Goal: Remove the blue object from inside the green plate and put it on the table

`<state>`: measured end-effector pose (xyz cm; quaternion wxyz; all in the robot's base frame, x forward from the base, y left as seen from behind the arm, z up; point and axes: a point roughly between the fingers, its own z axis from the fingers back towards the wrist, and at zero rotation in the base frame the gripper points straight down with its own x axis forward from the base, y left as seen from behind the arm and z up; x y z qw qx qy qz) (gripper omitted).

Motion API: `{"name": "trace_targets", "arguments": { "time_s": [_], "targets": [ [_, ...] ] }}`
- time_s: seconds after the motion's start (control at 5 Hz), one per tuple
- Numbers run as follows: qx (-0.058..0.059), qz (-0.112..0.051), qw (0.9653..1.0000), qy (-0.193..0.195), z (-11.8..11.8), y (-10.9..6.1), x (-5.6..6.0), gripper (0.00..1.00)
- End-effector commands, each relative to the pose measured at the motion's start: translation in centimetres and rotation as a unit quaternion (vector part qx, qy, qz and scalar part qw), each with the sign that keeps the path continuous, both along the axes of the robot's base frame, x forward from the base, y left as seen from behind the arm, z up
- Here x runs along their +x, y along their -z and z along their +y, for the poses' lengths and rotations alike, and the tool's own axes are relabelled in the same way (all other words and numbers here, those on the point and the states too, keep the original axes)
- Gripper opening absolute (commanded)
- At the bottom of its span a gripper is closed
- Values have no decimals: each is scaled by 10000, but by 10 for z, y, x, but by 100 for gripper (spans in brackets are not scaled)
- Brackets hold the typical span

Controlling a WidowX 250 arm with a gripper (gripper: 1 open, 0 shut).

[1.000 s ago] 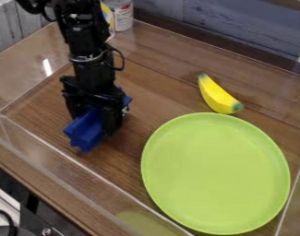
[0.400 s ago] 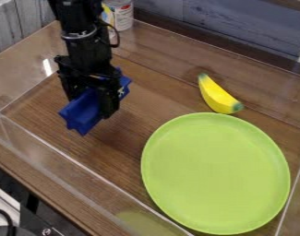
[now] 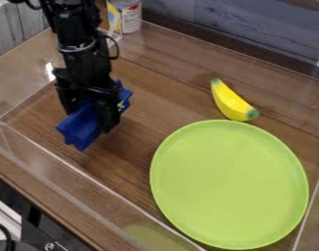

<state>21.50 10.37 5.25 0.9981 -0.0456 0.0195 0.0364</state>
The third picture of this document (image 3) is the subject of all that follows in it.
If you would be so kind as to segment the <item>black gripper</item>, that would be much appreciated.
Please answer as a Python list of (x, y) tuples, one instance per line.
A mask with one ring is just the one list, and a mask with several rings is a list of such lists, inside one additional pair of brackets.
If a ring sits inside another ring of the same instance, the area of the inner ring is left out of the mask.
[(95, 102), (96, 126), (109, 133), (119, 123), (118, 98), (121, 87), (110, 77), (111, 56), (106, 45), (60, 46), (64, 67), (55, 68), (56, 93), (67, 115), (76, 111), (84, 98)]

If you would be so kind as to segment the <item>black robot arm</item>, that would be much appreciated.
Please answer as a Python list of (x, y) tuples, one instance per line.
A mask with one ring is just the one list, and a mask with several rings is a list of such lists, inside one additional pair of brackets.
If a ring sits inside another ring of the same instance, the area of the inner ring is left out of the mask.
[(110, 77), (111, 61), (119, 57), (115, 39), (98, 30), (99, 8), (95, 0), (8, 0), (40, 10), (56, 35), (64, 67), (54, 68), (55, 89), (70, 115), (82, 102), (94, 105), (95, 124), (110, 132), (119, 123), (117, 108), (121, 87)]

